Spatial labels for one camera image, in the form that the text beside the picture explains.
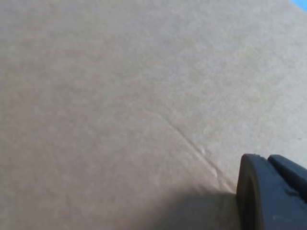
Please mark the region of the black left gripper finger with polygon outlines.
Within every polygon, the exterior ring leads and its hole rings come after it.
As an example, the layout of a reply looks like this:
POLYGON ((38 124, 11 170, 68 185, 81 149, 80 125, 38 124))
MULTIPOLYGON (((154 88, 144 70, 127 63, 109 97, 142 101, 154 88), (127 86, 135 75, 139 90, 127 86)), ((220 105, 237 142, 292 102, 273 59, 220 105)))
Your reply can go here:
POLYGON ((307 170, 281 155, 244 154, 236 201, 243 230, 305 230, 307 170))

